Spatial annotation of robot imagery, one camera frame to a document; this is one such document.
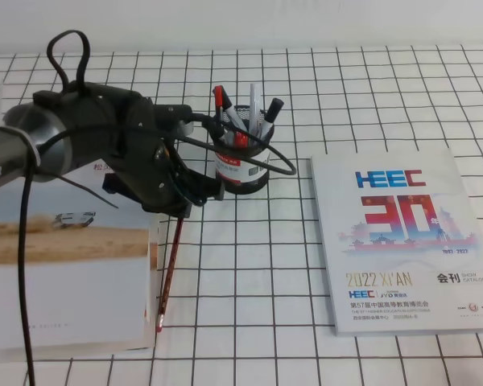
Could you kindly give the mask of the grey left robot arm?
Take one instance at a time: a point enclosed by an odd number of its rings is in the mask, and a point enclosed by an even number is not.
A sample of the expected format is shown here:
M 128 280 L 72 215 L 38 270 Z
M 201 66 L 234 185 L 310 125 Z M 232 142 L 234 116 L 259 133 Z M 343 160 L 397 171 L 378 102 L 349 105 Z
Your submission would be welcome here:
M 187 218 L 191 207 L 221 200 L 218 179 L 188 168 L 175 149 L 195 115 L 188 105 L 156 105 L 103 84 L 38 91 L 0 123 L 0 187 L 32 173 L 51 181 L 96 161 L 109 172 L 102 189 L 144 211 Z

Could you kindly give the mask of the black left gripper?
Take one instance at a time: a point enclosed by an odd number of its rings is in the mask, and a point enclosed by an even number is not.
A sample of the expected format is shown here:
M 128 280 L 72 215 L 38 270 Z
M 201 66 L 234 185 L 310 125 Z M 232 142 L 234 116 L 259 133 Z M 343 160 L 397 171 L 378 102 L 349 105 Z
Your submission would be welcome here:
M 225 184 L 186 166 L 175 149 L 192 123 L 188 105 L 135 102 L 121 116 L 114 152 L 104 157 L 112 170 L 102 189 L 139 203 L 146 212 L 188 218 L 193 206 L 222 200 Z

